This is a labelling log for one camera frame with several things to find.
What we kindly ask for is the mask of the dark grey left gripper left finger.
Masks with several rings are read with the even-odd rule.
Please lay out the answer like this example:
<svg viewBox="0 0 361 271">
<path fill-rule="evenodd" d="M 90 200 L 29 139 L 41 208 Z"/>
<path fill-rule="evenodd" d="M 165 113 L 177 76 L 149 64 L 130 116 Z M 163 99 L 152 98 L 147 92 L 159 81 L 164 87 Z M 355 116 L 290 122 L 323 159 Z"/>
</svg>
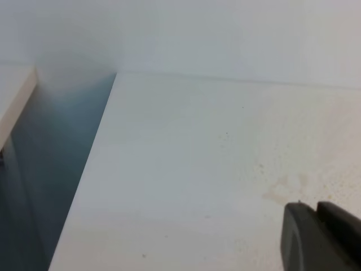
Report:
<svg viewBox="0 0 361 271">
<path fill-rule="evenodd" d="M 284 270 L 360 270 L 360 256 L 350 256 L 305 203 L 284 207 L 280 253 Z"/>
</svg>

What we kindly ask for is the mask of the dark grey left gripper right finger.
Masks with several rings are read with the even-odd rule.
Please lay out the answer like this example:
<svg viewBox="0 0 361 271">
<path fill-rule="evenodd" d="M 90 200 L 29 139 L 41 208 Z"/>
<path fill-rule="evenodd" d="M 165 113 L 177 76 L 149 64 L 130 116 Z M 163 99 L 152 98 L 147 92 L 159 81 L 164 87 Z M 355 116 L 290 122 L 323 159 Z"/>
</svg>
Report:
<svg viewBox="0 0 361 271">
<path fill-rule="evenodd" d="M 350 255 L 360 256 L 360 219 L 331 202 L 318 202 L 318 218 Z"/>
</svg>

